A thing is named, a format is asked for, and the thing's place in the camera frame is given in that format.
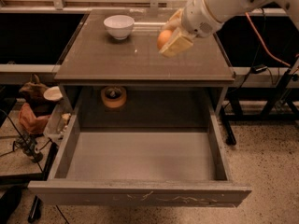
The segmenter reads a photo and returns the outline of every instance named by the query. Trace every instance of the floor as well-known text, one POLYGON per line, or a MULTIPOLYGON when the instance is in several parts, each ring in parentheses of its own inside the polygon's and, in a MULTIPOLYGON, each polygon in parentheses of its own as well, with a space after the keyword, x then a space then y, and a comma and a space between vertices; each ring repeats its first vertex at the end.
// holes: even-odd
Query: floor
MULTIPOLYGON (((15 105, 10 116, 18 126, 15 105)), ((59 206, 71 224, 108 223, 299 223, 299 126, 294 121, 231 122, 237 145, 225 146, 235 183, 250 184, 252 193, 237 208, 59 206)), ((221 127, 223 140, 226 133, 221 127)), ((8 120, 0 129, 0 155, 11 151, 16 132, 8 120)), ((39 137, 38 148, 47 139, 39 137)), ((47 154, 50 146, 42 152, 47 154)), ((21 150, 0 157, 0 175, 39 172, 21 150)), ((22 191, 21 203, 9 224, 28 223, 34 195, 22 191)), ((42 205, 35 223, 65 223, 57 208, 42 205)))

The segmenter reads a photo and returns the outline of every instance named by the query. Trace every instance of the open drawer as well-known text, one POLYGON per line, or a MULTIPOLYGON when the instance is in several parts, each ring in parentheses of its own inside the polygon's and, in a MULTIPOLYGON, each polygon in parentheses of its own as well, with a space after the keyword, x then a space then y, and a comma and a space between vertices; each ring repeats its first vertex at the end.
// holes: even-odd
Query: open drawer
POLYGON ((238 206, 204 88, 126 87, 107 109, 83 87, 47 181, 29 189, 46 204, 238 206))

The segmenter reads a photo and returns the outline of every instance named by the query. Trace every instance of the orange ball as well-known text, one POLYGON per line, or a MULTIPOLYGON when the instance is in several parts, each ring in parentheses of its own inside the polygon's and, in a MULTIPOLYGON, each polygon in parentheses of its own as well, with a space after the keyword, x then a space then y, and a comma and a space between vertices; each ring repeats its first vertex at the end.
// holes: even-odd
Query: orange ball
POLYGON ((172 35, 173 31, 171 30, 164 30, 160 32, 158 39, 157 39, 157 48, 161 49, 164 44, 169 40, 170 36, 172 35))

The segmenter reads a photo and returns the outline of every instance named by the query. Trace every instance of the roll of tape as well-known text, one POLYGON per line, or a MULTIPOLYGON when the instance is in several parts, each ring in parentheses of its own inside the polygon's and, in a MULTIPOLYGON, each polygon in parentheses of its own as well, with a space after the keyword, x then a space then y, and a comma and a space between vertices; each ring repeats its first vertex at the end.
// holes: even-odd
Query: roll of tape
POLYGON ((101 90, 101 98, 104 106, 108 108, 119 108, 125 104, 127 92, 122 86, 108 86, 101 90))

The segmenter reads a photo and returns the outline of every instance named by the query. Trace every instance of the white robotic hand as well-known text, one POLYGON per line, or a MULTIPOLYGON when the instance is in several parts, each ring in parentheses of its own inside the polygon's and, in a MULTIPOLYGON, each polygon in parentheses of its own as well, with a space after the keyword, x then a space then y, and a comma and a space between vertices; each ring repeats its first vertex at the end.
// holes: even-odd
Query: white robotic hand
POLYGON ((181 24, 182 9, 179 9, 162 27, 158 37, 159 52, 166 57, 172 57, 190 48, 196 35, 187 32, 181 24))

